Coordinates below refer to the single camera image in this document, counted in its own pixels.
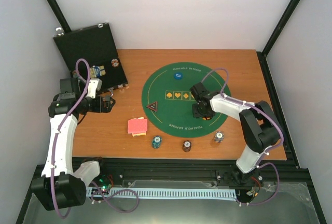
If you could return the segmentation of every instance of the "wooden table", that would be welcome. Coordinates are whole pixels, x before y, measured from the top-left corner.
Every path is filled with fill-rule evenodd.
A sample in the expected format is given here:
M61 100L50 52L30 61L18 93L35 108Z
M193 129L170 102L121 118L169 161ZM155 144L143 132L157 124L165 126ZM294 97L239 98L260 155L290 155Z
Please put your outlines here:
M232 96L241 100L270 103L255 50L119 50L129 87L114 91L116 105L109 114L88 113L77 127L73 156L111 158L237 159L245 142L241 125L228 117L219 128L225 134L221 144L212 141L214 133L191 138L190 152L182 151L185 138L163 133L148 122L146 136L127 133L131 118L145 117L142 88L157 69L175 62L195 62L210 68L225 67L230 73ZM151 146L155 135L162 136L159 149ZM283 147L271 152L270 160L285 160Z

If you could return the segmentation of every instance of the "gray floor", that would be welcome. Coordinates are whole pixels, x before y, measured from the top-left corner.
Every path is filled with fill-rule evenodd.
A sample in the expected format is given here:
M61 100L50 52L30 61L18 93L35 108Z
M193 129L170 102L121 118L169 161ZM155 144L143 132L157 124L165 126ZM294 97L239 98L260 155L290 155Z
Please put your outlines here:
M197 184L208 188L207 184ZM255 202L268 198L274 190L262 188ZM132 199L114 199L112 203L123 209L134 205ZM222 224L222 223L319 223L305 184L282 184L281 192L269 203L261 206L242 206L236 202L220 200L141 200L138 208L129 214L120 214L106 204L91 204L87 199L83 206L74 207L70 215L60 219L55 211L46 211L33 197L24 220L25 224L98 223L98 224Z

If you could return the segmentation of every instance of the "red triangle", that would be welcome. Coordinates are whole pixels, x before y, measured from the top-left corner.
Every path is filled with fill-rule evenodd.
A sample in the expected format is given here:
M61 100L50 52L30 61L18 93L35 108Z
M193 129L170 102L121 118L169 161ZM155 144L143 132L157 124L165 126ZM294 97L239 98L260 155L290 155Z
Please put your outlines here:
M155 101L155 102L153 102L153 103L147 105L146 107L149 108L149 109L152 110L152 111L157 112L157 103L158 103L158 102Z

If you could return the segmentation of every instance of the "round green mat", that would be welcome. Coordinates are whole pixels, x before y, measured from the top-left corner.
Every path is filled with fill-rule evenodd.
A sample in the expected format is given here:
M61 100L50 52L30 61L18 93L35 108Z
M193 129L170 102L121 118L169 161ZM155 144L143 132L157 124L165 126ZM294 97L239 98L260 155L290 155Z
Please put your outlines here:
M173 63L155 71L142 92L142 104L148 119L163 132L178 137L200 137L217 130L226 121L226 115L216 113L211 120L192 116L192 105L196 101L189 89L209 71L209 67L190 62ZM174 78L176 72L183 74L182 79ZM204 81L211 92L220 90L224 83L216 72ZM231 95L228 86L225 93ZM153 102L157 102L157 112L146 107Z

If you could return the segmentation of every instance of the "gray wall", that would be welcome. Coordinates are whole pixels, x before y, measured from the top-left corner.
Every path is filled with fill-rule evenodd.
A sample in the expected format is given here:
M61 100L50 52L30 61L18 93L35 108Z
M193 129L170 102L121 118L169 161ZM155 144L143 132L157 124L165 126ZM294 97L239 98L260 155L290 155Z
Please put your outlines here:
M268 63L302 167L332 223L332 0L302 0Z
M261 50L289 0L57 0L73 29L109 21L124 49Z
M46 0L0 0L0 222L15 223L49 144L47 113L67 69Z

